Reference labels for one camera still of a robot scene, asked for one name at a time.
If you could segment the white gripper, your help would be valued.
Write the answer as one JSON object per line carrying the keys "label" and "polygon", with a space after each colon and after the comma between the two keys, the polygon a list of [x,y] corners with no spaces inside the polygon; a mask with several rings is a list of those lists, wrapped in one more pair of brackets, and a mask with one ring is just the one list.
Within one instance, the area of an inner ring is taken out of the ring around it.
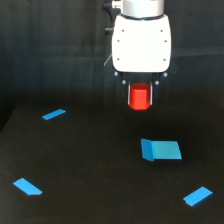
{"label": "white gripper", "polygon": [[119,14],[112,33],[111,53],[104,62],[110,75],[127,84],[127,104],[130,106],[131,84],[140,78],[150,85],[149,103],[153,104],[153,86],[170,71],[172,38],[170,21],[163,14],[156,18],[128,18]]}

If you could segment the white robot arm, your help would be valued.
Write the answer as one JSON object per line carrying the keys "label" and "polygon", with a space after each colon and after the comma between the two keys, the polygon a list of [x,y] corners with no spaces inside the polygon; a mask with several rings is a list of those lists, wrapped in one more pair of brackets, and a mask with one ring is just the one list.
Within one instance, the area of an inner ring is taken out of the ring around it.
{"label": "white robot arm", "polygon": [[164,0],[108,0],[103,3],[113,23],[111,53],[104,62],[127,87],[128,106],[147,110],[159,78],[171,66],[172,39]]}

